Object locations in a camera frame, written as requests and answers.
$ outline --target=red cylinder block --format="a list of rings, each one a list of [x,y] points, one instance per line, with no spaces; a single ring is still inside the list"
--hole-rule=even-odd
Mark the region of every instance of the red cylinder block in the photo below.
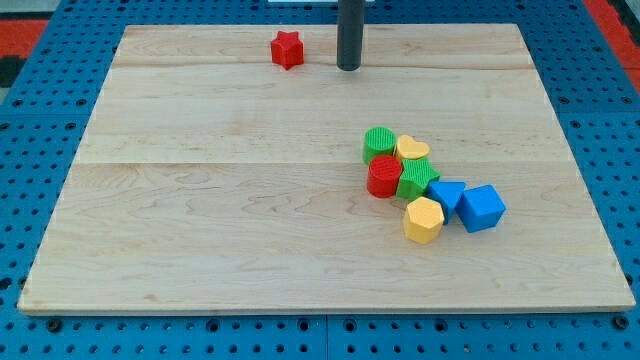
[[[371,195],[388,198],[396,194],[402,165],[391,155],[376,156],[369,163],[367,190]]]

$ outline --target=yellow block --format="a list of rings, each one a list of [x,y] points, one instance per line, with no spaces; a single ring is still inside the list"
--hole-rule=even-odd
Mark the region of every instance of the yellow block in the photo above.
[[[440,235],[444,214],[437,201],[419,197],[407,205],[402,224],[404,235],[420,244],[426,244]]]
[[[404,159],[416,160],[429,155],[431,147],[425,142],[416,141],[409,135],[402,135],[396,143],[396,159],[402,162]]]

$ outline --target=black cylindrical pole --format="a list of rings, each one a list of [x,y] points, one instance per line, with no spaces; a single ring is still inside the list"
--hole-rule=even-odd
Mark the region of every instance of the black cylindrical pole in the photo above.
[[[338,67],[353,71],[362,61],[365,0],[338,0]]]

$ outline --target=red star-shaped block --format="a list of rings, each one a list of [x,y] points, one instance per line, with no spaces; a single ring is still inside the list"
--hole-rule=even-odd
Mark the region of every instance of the red star-shaped block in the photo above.
[[[304,64],[304,50],[297,31],[278,31],[278,36],[271,41],[271,61],[286,70]]]

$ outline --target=blue pegboard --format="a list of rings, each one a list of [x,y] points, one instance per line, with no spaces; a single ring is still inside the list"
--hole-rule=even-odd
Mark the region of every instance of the blue pegboard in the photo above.
[[[127,24],[328,24],[335,6],[63,0],[0,105],[0,357],[640,358],[640,312],[528,316],[28,318],[20,287]],[[376,0],[369,23],[520,26],[631,288],[640,98],[581,2]]]

